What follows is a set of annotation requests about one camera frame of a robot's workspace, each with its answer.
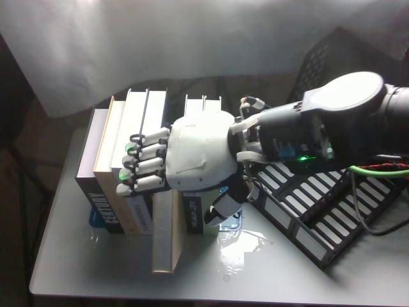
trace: white circular cap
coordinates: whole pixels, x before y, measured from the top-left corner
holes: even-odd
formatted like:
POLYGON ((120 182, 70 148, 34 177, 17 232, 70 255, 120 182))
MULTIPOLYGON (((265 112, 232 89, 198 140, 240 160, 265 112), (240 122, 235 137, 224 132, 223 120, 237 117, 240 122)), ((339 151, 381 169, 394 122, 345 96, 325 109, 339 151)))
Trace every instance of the white circular cap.
POLYGON ((354 72, 324 85, 311 97, 325 109, 348 109, 373 98, 382 89, 383 79, 374 72, 354 72))

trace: black basket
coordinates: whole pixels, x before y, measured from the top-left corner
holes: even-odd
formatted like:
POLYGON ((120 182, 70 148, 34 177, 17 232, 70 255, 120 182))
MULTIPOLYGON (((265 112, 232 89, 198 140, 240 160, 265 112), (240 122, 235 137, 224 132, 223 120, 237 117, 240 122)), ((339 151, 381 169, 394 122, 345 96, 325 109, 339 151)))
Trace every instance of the black basket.
MULTIPOLYGON (((376 72, 386 83, 405 86, 407 62, 396 61, 343 29, 335 30, 306 55, 287 103, 302 100, 304 92, 344 74, 376 72)), ((254 206, 324 269, 363 231, 345 170, 311 176, 294 175, 283 164, 258 169, 261 197, 254 206)), ((359 177, 358 199, 367 223, 376 219, 401 193, 404 180, 359 177)))

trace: robotic arm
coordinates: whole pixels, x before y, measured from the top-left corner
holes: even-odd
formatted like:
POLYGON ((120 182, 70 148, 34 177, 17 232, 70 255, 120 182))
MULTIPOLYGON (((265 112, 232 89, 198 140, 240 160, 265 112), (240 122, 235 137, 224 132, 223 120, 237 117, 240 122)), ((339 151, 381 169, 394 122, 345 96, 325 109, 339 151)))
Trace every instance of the robotic arm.
POLYGON ((117 193, 227 185, 204 217, 215 226, 249 200, 245 179, 253 164, 283 162, 294 174, 309 174, 409 152, 401 133, 409 128, 409 88, 385 84, 372 72, 344 75, 305 92, 303 101, 275 108, 245 97, 240 115, 203 112, 154 135, 133 136, 117 193))

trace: table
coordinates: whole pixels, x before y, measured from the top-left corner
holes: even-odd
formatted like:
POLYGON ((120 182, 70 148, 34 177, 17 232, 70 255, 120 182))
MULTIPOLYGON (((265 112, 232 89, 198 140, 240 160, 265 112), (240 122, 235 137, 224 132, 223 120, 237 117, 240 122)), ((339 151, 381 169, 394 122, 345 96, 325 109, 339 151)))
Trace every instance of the table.
MULTIPOLYGON (((326 273, 255 208, 243 228, 190 236, 174 275, 151 273, 151 237, 110 235, 88 224, 89 203, 74 180, 85 130, 73 135, 30 290, 40 295, 304 304, 409 306, 409 228, 362 236, 326 273)), ((409 212, 405 197, 378 219, 409 212)))

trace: white sheet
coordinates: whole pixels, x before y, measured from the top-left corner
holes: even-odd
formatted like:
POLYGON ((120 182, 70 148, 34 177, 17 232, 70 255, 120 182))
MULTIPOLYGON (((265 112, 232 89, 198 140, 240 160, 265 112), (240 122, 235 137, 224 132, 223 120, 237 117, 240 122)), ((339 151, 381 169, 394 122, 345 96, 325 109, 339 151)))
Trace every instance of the white sheet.
POLYGON ((405 0, 1 0, 0 31, 49 116, 132 83, 280 73, 337 26, 402 57, 405 0))

